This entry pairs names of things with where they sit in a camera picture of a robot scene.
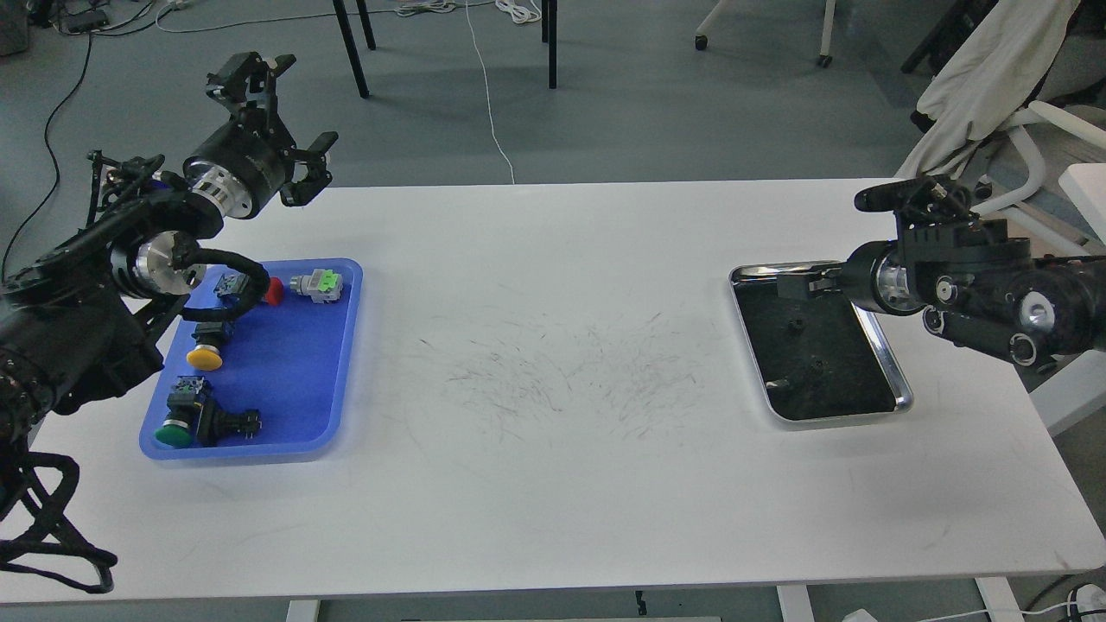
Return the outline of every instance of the stainless steel tray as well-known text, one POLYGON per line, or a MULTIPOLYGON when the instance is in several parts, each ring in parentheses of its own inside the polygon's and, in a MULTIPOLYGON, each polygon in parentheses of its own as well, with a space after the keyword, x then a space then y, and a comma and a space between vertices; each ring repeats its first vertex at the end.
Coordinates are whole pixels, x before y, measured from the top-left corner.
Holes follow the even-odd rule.
POLYGON ((791 423, 906 411, 914 394, 876 317, 844 294, 808 302, 775 296, 776 277, 833 261, 742 266, 730 291, 764 400, 791 423))

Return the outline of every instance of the white cloth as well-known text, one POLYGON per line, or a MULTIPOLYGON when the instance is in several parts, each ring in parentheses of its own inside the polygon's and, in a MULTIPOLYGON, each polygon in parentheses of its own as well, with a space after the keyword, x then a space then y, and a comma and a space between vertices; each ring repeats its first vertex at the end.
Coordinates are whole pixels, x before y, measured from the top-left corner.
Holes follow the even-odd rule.
POLYGON ((1002 0, 918 100, 937 123, 896 176, 947 170, 970 155, 1033 92, 1048 71, 1078 0, 1002 0))

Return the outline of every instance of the table surface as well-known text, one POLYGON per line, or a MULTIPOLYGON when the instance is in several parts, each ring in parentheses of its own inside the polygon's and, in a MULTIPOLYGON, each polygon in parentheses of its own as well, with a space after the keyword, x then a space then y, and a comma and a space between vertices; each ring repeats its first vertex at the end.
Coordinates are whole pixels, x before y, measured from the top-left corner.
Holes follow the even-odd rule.
POLYGON ((727 276, 893 236, 889 215, 852 208, 881 182, 338 188, 229 221, 208 246, 365 269, 335 442, 304 463, 155 463, 137 442, 154 379, 52 415, 35 447, 81 463, 70 516, 119 556, 116 589, 6 576, 0 601, 1103 564, 1014 372, 917 317, 880 318, 909 412, 814 428, 770 415, 727 276))

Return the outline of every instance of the robotic arm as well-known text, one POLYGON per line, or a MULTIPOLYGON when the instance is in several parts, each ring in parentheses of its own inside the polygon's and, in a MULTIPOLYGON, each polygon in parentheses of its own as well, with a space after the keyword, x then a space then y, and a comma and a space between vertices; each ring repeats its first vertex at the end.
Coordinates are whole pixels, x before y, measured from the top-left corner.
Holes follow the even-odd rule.
POLYGON ((91 593, 112 589, 115 556, 92 547, 64 518, 76 463, 29 450, 28 435, 50 411, 117 397, 163 367, 157 340, 177 315, 236 319, 263 296, 264 268, 240 255, 200 247, 223 218, 253 218, 278 193, 288 206, 311 201, 331 182, 325 155, 337 134, 296 147, 276 113, 275 83, 295 56, 233 55, 208 75, 207 94, 230 120, 185 160, 184 175, 160 170, 164 156, 116 162, 100 152, 86 227, 0 287, 0 520, 17 502, 34 523, 0 541, 0 570, 33 572, 91 593), (296 167, 305 173, 295 178, 296 167), (185 307, 208 265, 226 265, 255 286, 230 309, 185 307), (121 294, 149 300, 131 313, 121 294), (48 493, 36 467, 62 483, 48 493), (58 542, 43 542, 53 535, 58 542), (29 552, 90 561, 98 584, 83 584, 13 560, 29 552))
POLYGON ((781 276, 779 293, 841 291, 868 311, 920 311, 931 334, 1024 367, 1106 350, 1106 258, 1033 259, 1029 239, 1008 237, 1005 220, 981 220, 970 200, 946 176, 868 188, 856 208, 893 211, 897 239, 781 276))

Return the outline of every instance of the blue tray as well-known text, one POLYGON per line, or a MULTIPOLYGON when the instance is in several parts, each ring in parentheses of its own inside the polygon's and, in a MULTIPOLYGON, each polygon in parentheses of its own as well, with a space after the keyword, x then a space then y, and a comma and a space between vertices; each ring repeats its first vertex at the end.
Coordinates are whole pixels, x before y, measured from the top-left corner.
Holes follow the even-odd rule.
MULTIPOLYGON (((220 348, 223 364, 213 372, 200 372, 185 361, 196 345, 195 322, 181 321, 165 357, 138 445, 155 460, 181 458, 261 457, 305 454, 326 445, 342 421, 349 348, 357 321, 363 272, 351 259, 302 259, 267 261, 271 277, 284 283, 284 301, 258 304, 234 323, 233 339, 220 348), (289 279, 310 274, 315 268, 342 274, 342 299, 333 304, 315 304, 288 289, 289 279), (165 421, 165 401, 180 375, 202 375, 211 383, 219 405, 232 413, 247 408, 261 412, 261 431, 253 438, 229 436, 216 447, 180 449, 154 439, 165 421)), ((188 305, 218 305, 215 284, 228 269, 211 267, 188 305)))

